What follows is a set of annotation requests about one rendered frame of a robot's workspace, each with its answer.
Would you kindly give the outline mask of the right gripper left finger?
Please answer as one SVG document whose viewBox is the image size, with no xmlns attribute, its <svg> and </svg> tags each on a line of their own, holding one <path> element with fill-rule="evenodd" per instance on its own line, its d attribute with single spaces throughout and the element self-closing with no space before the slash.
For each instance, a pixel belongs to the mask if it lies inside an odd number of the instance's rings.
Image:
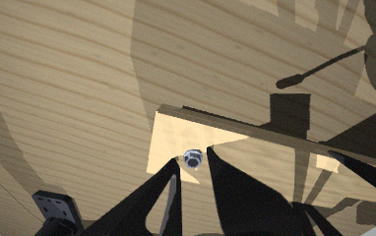
<svg viewBox="0 0 376 236">
<path fill-rule="evenodd" d="M 158 236 L 182 236 L 181 176 L 175 157 L 79 236 L 154 236 L 146 227 L 146 218 L 169 180 Z"/>
</svg>

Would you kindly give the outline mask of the pale yellow flat bar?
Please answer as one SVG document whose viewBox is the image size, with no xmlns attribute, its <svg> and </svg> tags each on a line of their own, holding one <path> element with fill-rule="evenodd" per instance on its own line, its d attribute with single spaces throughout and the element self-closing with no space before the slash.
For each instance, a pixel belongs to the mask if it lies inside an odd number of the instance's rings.
<svg viewBox="0 0 376 236">
<path fill-rule="evenodd" d="M 334 148 L 334 147 L 328 147 L 328 146 L 312 143 L 312 142 L 301 140 L 301 139 L 294 138 L 294 137 L 291 137 L 291 136 L 271 132 L 271 131 L 268 131 L 268 130 L 264 130 L 264 129 L 260 129 L 260 128 L 256 128 L 256 127 L 252 127 L 252 126 L 248 126 L 248 125 L 244 125 L 244 124 L 241 124 L 241 123 L 221 119 L 221 118 L 214 117 L 214 116 L 211 116 L 211 115 L 207 115 L 207 114 L 203 114 L 203 113 L 179 108 L 179 107 L 164 104 L 164 103 L 158 108 L 158 110 L 156 112 L 154 129 L 155 129 L 155 124 L 156 124 L 156 119 L 157 119 L 157 113 L 162 107 L 168 108 L 168 109 L 171 109 L 171 110 L 175 110 L 175 111 L 179 111 L 179 112 L 183 112 L 183 113 L 186 113 L 186 114 L 198 116 L 198 117 L 201 117 L 201 118 L 213 120 L 213 121 L 220 122 L 220 123 L 223 123 L 223 124 L 227 124 L 227 125 L 230 125 L 230 126 L 242 128 L 242 129 L 245 129 L 245 130 L 257 132 L 257 133 L 260 133 L 260 134 L 268 135 L 268 136 L 271 136 L 271 137 L 281 138 L 281 139 L 284 139 L 284 140 L 287 140 L 287 141 L 291 141 L 291 142 L 298 143 L 298 144 L 301 144 L 301 145 L 309 146 L 309 147 L 312 147 L 312 148 L 319 148 L 319 149 L 325 150 L 325 151 L 333 150 L 333 151 L 336 151 L 336 152 L 341 152 L 342 154 L 345 154 L 349 157 L 361 160 L 362 162 L 366 162 L 367 164 L 370 164 L 372 166 L 376 166 L 376 158 L 368 157 L 368 156 L 365 156 L 365 155 L 349 152 L 349 151 Z M 376 203 L 376 188 L 373 187 L 371 184 L 369 184 L 367 181 L 364 181 L 353 192 L 351 192 L 347 196 L 347 198 L 353 198 L 353 199 L 364 200 L 364 201 Z"/>
</svg>

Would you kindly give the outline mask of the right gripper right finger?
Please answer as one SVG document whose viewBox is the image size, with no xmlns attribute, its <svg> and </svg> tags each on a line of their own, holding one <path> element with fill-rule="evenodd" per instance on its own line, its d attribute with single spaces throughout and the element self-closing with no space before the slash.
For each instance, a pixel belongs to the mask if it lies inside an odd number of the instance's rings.
<svg viewBox="0 0 376 236">
<path fill-rule="evenodd" d="M 224 236 L 250 231 L 301 236 L 301 218 L 280 192 L 222 160 L 211 147 L 207 158 Z"/>
</svg>

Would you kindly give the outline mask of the light wooden slat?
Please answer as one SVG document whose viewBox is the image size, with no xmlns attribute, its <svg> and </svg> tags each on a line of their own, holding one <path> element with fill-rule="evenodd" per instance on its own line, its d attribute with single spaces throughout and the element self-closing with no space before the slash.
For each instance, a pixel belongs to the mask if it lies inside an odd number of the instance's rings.
<svg viewBox="0 0 376 236">
<path fill-rule="evenodd" d="M 291 202 L 333 208 L 365 181 L 325 150 L 164 107 L 157 114 L 147 172 L 155 174 L 175 157 L 181 180 L 213 186 L 207 147 Z M 189 149 L 203 156 L 197 169 L 183 160 Z"/>
</svg>

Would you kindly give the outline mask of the grey metal nut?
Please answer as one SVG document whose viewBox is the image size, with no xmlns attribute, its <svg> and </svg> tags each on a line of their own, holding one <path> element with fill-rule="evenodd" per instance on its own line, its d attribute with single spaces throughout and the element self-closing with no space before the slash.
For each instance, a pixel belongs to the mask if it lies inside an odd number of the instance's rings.
<svg viewBox="0 0 376 236">
<path fill-rule="evenodd" d="M 183 160 L 188 168 L 197 168 L 201 165 L 203 156 L 197 149 L 189 149 L 184 153 Z"/>
</svg>

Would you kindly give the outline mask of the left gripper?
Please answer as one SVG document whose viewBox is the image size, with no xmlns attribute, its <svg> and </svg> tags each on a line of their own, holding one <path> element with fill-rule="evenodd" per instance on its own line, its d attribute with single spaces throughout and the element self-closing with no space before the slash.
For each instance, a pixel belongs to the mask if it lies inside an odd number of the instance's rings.
<svg viewBox="0 0 376 236">
<path fill-rule="evenodd" d="M 329 150 L 328 153 L 341 164 L 376 188 L 376 167 L 342 153 Z M 315 221 L 324 236 L 343 236 L 315 207 L 291 202 L 302 221 L 301 236 L 316 236 L 306 213 Z"/>
</svg>

